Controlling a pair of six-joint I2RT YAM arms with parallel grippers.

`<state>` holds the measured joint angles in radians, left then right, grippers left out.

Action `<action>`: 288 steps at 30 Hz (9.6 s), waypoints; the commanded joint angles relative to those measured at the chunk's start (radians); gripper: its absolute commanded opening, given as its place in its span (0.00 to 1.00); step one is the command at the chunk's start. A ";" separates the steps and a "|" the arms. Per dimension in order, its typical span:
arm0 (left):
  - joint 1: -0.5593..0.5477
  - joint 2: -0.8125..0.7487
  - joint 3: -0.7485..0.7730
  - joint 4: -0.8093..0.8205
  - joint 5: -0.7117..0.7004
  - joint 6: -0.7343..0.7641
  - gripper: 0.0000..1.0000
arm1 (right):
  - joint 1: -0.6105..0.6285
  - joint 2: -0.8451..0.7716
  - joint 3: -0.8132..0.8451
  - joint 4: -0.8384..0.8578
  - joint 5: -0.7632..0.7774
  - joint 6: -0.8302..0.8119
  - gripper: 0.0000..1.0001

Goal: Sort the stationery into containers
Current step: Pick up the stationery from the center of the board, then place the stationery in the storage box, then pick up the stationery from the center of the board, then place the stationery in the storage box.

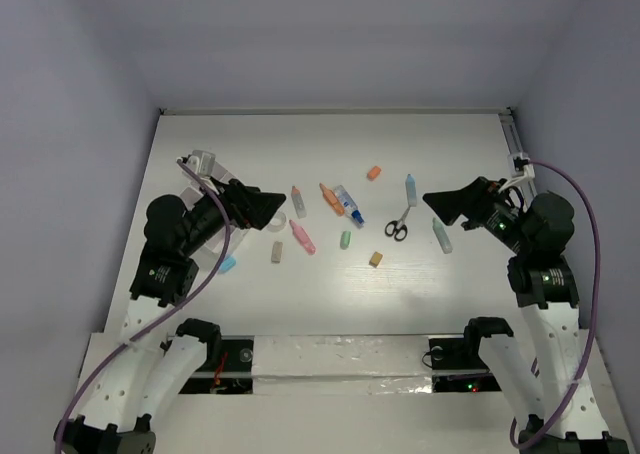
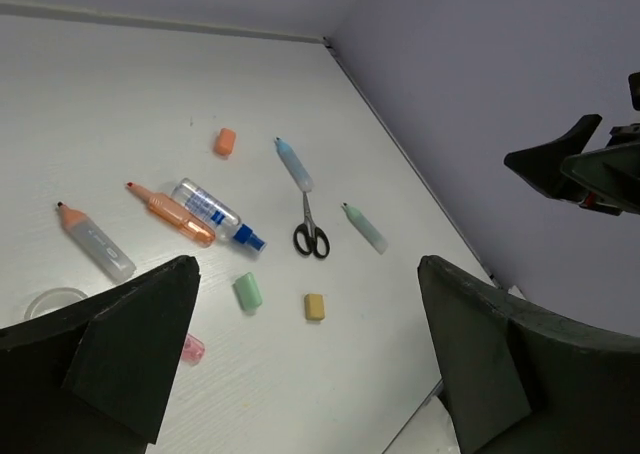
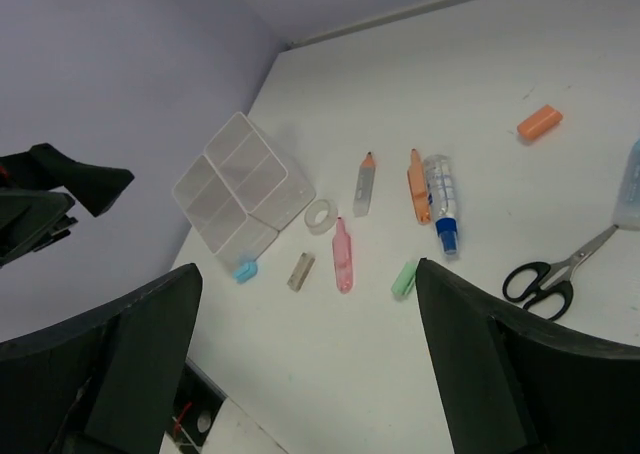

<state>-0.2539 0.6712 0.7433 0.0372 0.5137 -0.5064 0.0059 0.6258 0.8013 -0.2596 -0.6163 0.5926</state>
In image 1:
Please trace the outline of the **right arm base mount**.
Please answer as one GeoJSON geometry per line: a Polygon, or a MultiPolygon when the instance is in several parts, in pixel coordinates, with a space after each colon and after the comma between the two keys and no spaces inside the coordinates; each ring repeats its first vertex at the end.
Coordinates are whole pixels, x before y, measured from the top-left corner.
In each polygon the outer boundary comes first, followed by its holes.
{"type": "Polygon", "coordinates": [[[476,317],[469,320],[461,336],[429,339],[421,363],[433,373],[436,393],[500,391],[479,356],[481,341],[492,335],[513,336],[513,330],[503,318],[476,317]]]}

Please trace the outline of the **black handled scissors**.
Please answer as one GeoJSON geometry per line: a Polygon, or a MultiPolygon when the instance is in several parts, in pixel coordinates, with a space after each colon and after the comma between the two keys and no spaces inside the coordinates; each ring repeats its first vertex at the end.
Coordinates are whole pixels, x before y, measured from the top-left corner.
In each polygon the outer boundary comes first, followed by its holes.
{"type": "Polygon", "coordinates": [[[402,242],[408,235],[408,227],[406,225],[406,219],[410,213],[412,207],[407,206],[403,214],[395,220],[388,222],[385,226],[385,235],[392,238],[396,242],[402,242]]]}

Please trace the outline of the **beige eraser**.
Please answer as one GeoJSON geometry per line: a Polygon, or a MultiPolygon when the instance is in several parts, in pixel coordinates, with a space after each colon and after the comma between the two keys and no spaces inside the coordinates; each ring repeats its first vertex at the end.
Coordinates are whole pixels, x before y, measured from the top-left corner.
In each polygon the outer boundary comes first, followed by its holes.
{"type": "Polygon", "coordinates": [[[281,241],[275,241],[272,246],[271,251],[271,262],[274,264],[279,264],[282,259],[283,253],[283,243],[281,241]]]}

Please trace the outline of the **clear tape roll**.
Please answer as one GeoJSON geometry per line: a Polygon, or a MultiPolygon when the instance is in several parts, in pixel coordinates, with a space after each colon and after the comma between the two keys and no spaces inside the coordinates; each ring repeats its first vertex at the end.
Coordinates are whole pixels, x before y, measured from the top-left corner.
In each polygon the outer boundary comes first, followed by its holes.
{"type": "Polygon", "coordinates": [[[267,230],[272,233],[282,231],[287,226],[287,216],[282,211],[277,211],[266,226],[267,230]]]}

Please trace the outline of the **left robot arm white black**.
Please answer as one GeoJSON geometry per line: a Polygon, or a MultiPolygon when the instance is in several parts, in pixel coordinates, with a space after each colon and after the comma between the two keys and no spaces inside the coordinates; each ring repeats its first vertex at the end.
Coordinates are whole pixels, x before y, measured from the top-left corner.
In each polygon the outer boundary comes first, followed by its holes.
{"type": "Polygon", "coordinates": [[[219,326],[177,317],[204,289],[192,256],[218,233],[228,246],[236,228],[265,228],[286,197],[237,179],[201,189],[192,208],[176,195],[148,206],[119,344],[78,388],[56,428],[56,452],[153,452],[158,418],[192,374],[219,362],[219,326]]]}

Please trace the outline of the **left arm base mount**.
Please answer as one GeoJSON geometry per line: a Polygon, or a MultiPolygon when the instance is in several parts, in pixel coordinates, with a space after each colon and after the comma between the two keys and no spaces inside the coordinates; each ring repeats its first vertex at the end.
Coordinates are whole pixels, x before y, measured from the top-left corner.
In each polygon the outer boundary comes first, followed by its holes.
{"type": "Polygon", "coordinates": [[[253,392],[253,337],[224,337],[220,326],[186,319],[177,336],[191,335],[205,344],[205,361],[182,387],[181,394],[241,395],[253,392]]]}

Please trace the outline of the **brown eraser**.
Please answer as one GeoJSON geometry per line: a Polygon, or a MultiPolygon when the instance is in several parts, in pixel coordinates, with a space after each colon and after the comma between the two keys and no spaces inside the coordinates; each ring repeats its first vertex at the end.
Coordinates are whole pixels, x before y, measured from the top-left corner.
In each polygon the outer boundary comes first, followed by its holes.
{"type": "Polygon", "coordinates": [[[374,252],[370,258],[369,264],[372,267],[377,268],[380,265],[382,259],[383,259],[383,255],[381,253],[374,252]]]}

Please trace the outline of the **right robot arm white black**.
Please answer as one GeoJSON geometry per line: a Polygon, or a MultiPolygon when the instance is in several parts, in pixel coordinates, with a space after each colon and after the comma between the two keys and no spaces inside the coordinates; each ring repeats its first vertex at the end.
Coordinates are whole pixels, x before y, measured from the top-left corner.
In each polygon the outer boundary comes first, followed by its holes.
{"type": "Polygon", "coordinates": [[[579,295],[564,250],[574,209],[554,193],[530,203],[514,182],[479,177],[455,191],[426,193],[424,202],[451,226],[484,228],[512,257],[507,278],[535,351],[524,360],[508,322],[476,317],[464,329],[462,358],[486,365],[513,412],[512,445],[521,453],[626,453],[611,433],[587,374],[591,341],[581,339],[579,295]]]}

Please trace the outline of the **grey marker orange tip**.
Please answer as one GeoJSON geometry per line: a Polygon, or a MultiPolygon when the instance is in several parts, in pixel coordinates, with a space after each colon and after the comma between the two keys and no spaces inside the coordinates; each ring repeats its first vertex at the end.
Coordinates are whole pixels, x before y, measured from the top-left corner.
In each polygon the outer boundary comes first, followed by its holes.
{"type": "Polygon", "coordinates": [[[295,185],[293,185],[291,189],[291,200],[293,202],[297,217],[299,219],[305,218],[307,216],[307,212],[304,200],[302,198],[301,191],[295,185]]]}

